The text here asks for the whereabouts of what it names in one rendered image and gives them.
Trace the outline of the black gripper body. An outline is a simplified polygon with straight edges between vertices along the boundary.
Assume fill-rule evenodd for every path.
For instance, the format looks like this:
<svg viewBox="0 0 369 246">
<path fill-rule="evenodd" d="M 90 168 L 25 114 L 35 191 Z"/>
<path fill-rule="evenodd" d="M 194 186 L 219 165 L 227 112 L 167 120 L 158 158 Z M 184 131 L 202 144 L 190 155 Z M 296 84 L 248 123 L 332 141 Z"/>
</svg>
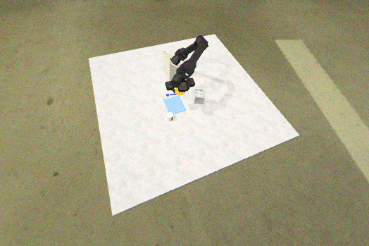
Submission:
<svg viewBox="0 0 369 246">
<path fill-rule="evenodd" d="M 165 86 L 167 91 L 169 90 L 173 90 L 174 87 L 170 84 L 171 81 L 165 82 Z M 194 87 L 195 86 L 195 82 L 193 78 L 187 78 L 186 79 L 186 83 L 190 86 L 190 87 Z"/>
</svg>

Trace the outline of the light blue square mat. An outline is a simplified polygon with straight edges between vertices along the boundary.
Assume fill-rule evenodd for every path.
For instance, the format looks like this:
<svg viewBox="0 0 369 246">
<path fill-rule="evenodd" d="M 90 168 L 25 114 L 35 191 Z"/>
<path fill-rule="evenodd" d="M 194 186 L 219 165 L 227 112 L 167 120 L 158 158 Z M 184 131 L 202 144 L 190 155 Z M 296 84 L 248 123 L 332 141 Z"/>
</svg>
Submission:
<svg viewBox="0 0 369 246">
<path fill-rule="evenodd" d="M 180 99 L 180 96 L 175 96 L 171 98 L 164 99 L 165 105 L 167 107 L 168 113 L 179 113 L 182 111 L 186 111 L 186 108 L 184 104 L 182 103 L 182 100 Z"/>
</svg>

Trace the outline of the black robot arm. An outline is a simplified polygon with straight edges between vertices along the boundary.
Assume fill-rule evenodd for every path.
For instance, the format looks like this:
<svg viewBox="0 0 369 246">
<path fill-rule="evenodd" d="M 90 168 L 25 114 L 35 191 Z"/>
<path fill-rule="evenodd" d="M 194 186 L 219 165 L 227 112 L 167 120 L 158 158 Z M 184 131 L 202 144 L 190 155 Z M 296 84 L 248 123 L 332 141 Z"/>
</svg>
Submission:
<svg viewBox="0 0 369 246">
<path fill-rule="evenodd" d="M 178 92 L 186 92 L 189 90 L 190 86 L 186 81 L 182 82 L 182 80 L 186 80 L 191 77 L 194 73 L 194 69 L 196 68 L 196 62 L 207 47 L 208 41 L 200 35 L 196 38 L 193 44 L 189 45 L 187 48 L 182 47 L 181 49 L 178 49 L 175 52 L 174 57 L 170 58 L 172 63 L 177 66 L 179 62 L 184 61 L 188 57 L 189 53 L 195 50 L 189 60 L 185 61 L 177 68 L 176 74 L 174 74 L 170 82 L 173 87 L 178 88 Z"/>
</svg>

